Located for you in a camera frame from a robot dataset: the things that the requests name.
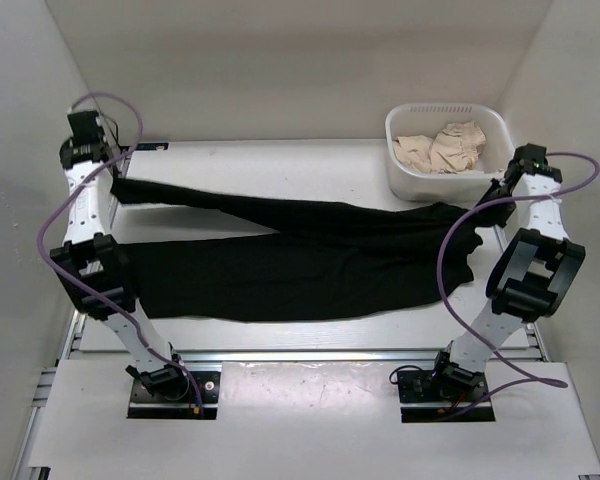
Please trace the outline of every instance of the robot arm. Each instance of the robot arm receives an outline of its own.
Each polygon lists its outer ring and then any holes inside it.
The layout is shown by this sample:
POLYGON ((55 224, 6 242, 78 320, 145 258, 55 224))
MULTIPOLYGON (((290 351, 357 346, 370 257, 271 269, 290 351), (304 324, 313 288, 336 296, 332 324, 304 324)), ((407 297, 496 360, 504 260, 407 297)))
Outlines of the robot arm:
MULTIPOLYGON (((534 145, 516 150, 504 179, 494 180, 478 204, 512 194, 557 193, 562 177, 545 155, 546 149, 534 145)), ((514 209, 514 204, 491 207, 479 221, 504 226, 514 209)), ((522 228, 494 267, 487 283, 488 301, 471 325, 496 348, 525 323, 555 313, 585 257, 584 247, 572 243, 563 228, 560 200, 524 202, 518 223, 522 228)), ((483 381, 492 354, 467 331, 439 352, 432 375, 442 385, 471 392, 483 381)))
MULTIPOLYGON (((115 153, 108 145, 103 122, 96 111, 70 113, 73 136, 60 149, 62 167, 70 191, 96 167, 115 153)), ((74 277, 107 296, 128 312, 136 309, 137 293, 129 260, 111 235, 111 186, 117 170, 103 170, 71 205, 67 233, 62 247, 51 258, 74 277)), ((172 345, 162 338, 146 317, 137 318, 146 344, 135 326, 97 299, 59 277, 73 304, 81 313, 107 325, 134 358, 127 371, 150 393, 176 396, 187 383, 182 371, 162 364, 151 351, 181 363, 172 345)))

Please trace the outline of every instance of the beige cloth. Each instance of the beige cloth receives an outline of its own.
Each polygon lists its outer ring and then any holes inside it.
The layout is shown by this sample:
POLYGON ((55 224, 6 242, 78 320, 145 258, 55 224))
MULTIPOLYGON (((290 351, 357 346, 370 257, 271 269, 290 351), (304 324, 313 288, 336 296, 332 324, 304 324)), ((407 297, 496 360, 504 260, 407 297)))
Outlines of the beige cloth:
POLYGON ((475 122, 450 123, 435 140, 398 137, 394 152, 402 164, 422 173, 483 173, 475 166, 486 142, 475 122))

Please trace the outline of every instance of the black cloth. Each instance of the black cloth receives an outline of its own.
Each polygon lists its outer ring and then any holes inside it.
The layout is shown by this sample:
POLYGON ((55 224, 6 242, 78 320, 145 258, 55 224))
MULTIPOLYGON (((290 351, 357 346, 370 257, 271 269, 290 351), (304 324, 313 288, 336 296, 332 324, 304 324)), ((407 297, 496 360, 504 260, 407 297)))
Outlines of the black cloth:
MULTIPOLYGON (((112 193, 122 204, 217 209, 279 232, 123 245, 150 318, 326 320, 436 302, 438 248, 466 212, 444 203, 388 212, 122 178, 112 193)), ((448 292, 473 280, 467 255, 481 243, 470 223, 454 235, 444 268, 448 292)))

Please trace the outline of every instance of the laundry basket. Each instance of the laundry basket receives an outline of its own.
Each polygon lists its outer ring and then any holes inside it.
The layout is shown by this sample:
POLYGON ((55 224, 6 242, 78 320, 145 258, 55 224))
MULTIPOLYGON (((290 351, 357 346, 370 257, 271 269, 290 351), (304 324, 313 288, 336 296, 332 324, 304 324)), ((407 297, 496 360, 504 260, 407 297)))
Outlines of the laundry basket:
POLYGON ((513 158, 513 143, 500 115, 490 108, 470 103, 408 103, 389 112, 387 131, 387 175, 393 193, 403 200, 475 202, 490 185, 498 170, 513 158), (477 168, 484 174, 421 173, 400 163, 393 151, 397 137, 426 135, 435 138, 449 123, 475 121, 487 143, 477 168))

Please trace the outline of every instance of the black mounting plate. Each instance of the black mounting plate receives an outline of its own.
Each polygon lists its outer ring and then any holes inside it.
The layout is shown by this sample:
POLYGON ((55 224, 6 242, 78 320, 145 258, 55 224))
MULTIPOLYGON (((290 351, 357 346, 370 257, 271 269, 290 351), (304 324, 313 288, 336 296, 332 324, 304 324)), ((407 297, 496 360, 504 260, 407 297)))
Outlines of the black mounting plate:
MULTIPOLYGON (((400 412, 402 423, 437 422, 448 413, 446 410, 460 397, 462 392, 450 389, 435 381, 431 371, 402 370, 397 372, 398 395, 400 397, 400 412)), ((456 407, 461 409, 478 400, 488 393, 486 379, 466 394, 463 401, 456 407)), ((455 417, 449 422, 493 422, 495 416, 490 401, 477 405, 464 415, 455 417)))
POLYGON ((140 381, 133 381, 127 418, 154 418, 177 420, 215 420, 220 397, 219 371, 191 371, 202 395, 202 409, 195 409, 187 394, 184 398, 170 400, 160 394, 150 394, 140 381))

